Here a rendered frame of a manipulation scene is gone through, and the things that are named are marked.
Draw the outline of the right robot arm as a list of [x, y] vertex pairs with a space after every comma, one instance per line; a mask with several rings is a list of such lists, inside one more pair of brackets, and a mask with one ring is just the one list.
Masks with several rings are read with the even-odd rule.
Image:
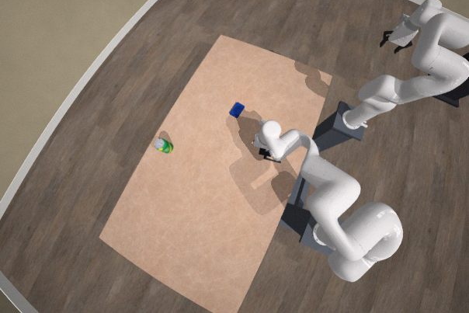
[[423, 26], [412, 55], [412, 64], [430, 75], [407, 81], [381, 75], [366, 83], [358, 94], [363, 103], [342, 115], [346, 127], [352, 130], [360, 126], [367, 128], [368, 125], [364, 124], [366, 120], [392, 110], [397, 104], [449, 92], [469, 77], [469, 61], [444, 48], [467, 46], [469, 23], [440, 11], [441, 7], [440, 0], [425, 0], [410, 16], [402, 14], [399, 18], [412, 31]]

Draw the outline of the green and yellow drink can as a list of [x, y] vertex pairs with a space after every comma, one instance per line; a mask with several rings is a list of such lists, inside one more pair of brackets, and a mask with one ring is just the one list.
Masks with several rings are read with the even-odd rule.
[[163, 138], [160, 138], [155, 141], [155, 147], [157, 150], [162, 151], [166, 154], [171, 153], [173, 150], [173, 145]]

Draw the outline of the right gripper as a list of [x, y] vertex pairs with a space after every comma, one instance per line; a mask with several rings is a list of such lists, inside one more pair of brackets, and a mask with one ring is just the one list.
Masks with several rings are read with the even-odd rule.
[[[397, 52], [399, 52], [400, 49], [412, 46], [412, 38], [417, 34], [417, 32], [418, 30], [412, 31], [407, 28], [405, 22], [402, 22], [392, 31], [384, 31], [384, 39], [380, 42], [380, 47], [382, 47], [386, 43], [386, 41], [389, 40], [392, 43], [399, 45], [394, 50], [394, 53], [396, 54]], [[386, 37], [386, 34], [389, 34], [389, 36]]]

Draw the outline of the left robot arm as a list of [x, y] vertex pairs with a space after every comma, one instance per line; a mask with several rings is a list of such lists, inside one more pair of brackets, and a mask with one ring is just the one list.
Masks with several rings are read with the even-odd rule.
[[334, 250], [328, 264], [338, 277], [355, 282], [375, 262], [398, 250], [403, 229], [391, 207], [381, 202], [364, 204], [339, 225], [338, 217], [360, 194], [357, 180], [321, 158], [315, 142], [302, 131], [291, 129], [280, 136], [281, 126], [275, 120], [260, 120], [259, 127], [262, 128], [255, 135], [278, 162], [300, 146], [308, 150], [301, 176], [317, 189], [306, 201], [317, 221], [313, 237], [318, 244]]

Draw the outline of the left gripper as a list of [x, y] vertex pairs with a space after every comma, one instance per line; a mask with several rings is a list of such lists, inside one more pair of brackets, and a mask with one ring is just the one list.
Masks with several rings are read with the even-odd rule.
[[[258, 138], [257, 136], [255, 136], [255, 140], [253, 141], [253, 145], [254, 145], [255, 147], [258, 147], [258, 148], [261, 148], [261, 149], [263, 149], [263, 148], [264, 148], [264, 149], [268, 149], [267, 146], [265, 146], [265, 145], [263, 145], [263, 144], [261, 144], [261, 143], [259, 142], [259, 138]], [[269, 149], [268, 149], [268, 150], [269, 150]]]

